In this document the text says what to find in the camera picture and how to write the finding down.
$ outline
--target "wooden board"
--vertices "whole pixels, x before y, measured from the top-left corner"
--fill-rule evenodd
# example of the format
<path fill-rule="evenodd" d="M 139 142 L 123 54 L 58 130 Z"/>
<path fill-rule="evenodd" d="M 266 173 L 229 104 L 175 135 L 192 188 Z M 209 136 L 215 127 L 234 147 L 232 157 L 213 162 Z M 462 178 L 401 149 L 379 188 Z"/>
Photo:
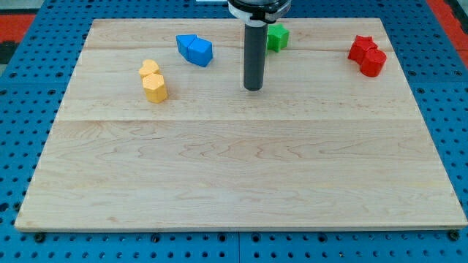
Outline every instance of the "wooden board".
<path fill-rule="evenodd" d="M 26 232 L 456 229 L 467 220 L 378 19 L 282 20 L 241 85 L 239 20 L 95 20 L 19 212 Z M 207 68 L 176 34 L 214 44 Z M 347 60 L 356 34 L 379 77 Z M 161 66 L 169 99 L 137 73 Z"/>

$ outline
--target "blue perforated surface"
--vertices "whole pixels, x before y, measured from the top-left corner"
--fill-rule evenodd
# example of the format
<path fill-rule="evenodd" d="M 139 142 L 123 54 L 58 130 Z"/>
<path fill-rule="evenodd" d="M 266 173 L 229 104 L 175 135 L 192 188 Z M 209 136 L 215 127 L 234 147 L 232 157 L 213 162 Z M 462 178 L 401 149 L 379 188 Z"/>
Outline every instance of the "blue perforated surface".
<path fill-rule="evenodd" d="M 468 72 L 424 0 L 294 0 L 289 18 L 378 17 L 465 212 Z M 93 18 L 231 18 L 193 0 L 48 0 L 0 79 L 0 262 L 466 262 L 468 231 L 22 234 L 12 226 Z"/>

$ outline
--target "table surface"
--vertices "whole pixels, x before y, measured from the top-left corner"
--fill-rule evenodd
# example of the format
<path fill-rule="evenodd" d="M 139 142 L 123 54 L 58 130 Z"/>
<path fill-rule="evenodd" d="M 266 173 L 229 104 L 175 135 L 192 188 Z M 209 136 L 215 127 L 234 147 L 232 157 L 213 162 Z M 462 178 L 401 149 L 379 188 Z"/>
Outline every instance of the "table surface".
<path fill-rule="evenodd" d="M 467 220 L 376 18 L 280 20 L 264 87 L 239 20 L 95 20 L 16 227 L 27 232 L 455 229 Z M 357 34 L 388 60 L 347 59 Z M 203 68 L 176 34 L 213 42 Z M 155 59 L 169 98 L 146 101 Z"/>
<path fill-rule="evenodd" d="M 378 17 L 467 211 L 468 71 L 422 0 L 294 0 L 289 18 Z M 0 261 L 462 262 L 456 232 L 34 233 L 13 224 L 94 18 L 231 18 L 180 0 L 47 0 L 0 79 Z"/>

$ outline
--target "blue block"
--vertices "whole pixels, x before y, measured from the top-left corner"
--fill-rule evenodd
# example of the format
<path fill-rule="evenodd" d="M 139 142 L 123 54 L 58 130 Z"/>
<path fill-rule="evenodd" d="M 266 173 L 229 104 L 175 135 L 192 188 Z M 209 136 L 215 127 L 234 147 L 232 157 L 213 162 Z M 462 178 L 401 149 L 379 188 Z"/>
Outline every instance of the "blue block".
<path fill-rule="evenodd" d="M 198 66 L 207 66 L 213 58 L 212 46 L 208 40 L 195 39 L 189 46 L 189 62 Z"/>
<path fill-rule="evenodd" d="M 197 39 L 196 34 L 177 35 L 177 36 L 175 36 L 175 40 L 177 41 L 177 49 L 178 49 L 179 53 L 186 60 L 189 60 L 189 46 L 196 39 Z"/>

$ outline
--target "green block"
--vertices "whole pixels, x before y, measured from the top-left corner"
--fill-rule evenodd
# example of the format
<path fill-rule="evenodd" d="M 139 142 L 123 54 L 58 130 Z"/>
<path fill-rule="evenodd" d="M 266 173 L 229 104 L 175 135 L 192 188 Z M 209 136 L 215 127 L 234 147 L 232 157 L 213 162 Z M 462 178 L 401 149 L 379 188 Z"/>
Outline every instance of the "green block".
<path fill-rule="evenodd" d="M 285 29 L 282 24 L 268 26 L 268 49 L 279 52 L 287 46 L 287 41 L 290 38 L 289 30 Z"/>

